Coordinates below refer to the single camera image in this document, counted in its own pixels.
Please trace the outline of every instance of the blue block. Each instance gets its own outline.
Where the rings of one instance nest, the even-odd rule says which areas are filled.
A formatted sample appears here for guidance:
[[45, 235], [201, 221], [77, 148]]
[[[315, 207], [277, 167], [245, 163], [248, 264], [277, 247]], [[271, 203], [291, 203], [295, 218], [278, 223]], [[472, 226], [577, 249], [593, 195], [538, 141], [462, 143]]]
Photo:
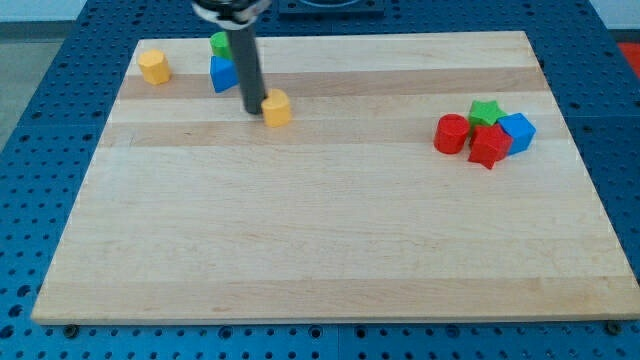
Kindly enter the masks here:
[[498, 119], [498, 124], [513, 138], [508, 155], [527, 150], [536, 133], [536, 128], [520, 113], [502, 117]]
[[209, 67], [209, 74], [211, 75], [213, 89], [217, 93], [223, 92], [238, 85], [236, 68], [233, 65], [233, 62], [227, 59], [218, 56], [212, 56], [211, 66]]

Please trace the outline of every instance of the red block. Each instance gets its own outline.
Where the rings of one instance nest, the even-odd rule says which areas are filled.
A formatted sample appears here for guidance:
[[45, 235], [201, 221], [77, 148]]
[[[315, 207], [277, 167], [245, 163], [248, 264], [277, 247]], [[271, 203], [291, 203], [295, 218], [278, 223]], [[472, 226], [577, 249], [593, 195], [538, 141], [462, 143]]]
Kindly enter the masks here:
[[447, 114], [438, 121], [433, 145], [445, 154], [457, 154], [462, 150], [471, 125], [463, 116]]
[[476, 126], [471, 137], [469, 161], [492, 169], [497, 161], [507, 157], [512, 142], [513, 138], [505, 133], [499, 124]]

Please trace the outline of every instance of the yellow block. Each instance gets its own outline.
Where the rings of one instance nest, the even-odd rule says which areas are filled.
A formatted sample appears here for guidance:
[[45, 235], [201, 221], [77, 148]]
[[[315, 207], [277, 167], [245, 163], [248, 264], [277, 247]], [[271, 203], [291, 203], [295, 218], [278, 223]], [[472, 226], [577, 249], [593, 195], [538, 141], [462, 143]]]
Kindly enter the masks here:
[[160, 50], [151, 49], [138, 57], [138, 66], [144, 80], [152, 85], [165, 83], [171, 79], [171, 69], [167, 57]]
[[267, 98], [262, 101], [264, 124], [278, 127], [291, 122], [291, 104], [287, 94], [280, 89], [269, 89]]

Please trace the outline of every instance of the wooden table surface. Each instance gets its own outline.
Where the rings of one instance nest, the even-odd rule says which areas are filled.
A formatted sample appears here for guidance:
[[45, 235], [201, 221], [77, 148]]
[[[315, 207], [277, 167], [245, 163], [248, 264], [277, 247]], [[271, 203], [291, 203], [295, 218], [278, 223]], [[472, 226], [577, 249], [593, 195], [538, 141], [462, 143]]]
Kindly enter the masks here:
[[[142, 80], [163, 50], [170, 82]], [[620, 319], [640, 290], [522, 32], [262, 38], [294, 121], [214, 94], [207, 39], [143, 40], [32, 317], [42, 324]], [[433, 148], [498, 100], [489, 171]]]

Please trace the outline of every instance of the blue pegboard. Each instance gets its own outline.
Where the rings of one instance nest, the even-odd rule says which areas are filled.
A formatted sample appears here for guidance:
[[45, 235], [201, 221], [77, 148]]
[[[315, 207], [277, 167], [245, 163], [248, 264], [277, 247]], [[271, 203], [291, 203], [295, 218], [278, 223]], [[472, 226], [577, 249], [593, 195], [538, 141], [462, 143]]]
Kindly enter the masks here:
[[[526, 31], [640, 275], [640, 93], [587, 0], [386, 0], [382, 16], [287, 17], [260, 35]], [[640, 359], [640, 322], [61, 327], [31, 320], [97, 139], [140, 38], [218, 31], [186, 0], [89, 0], [0, 155], [0, 359]]]

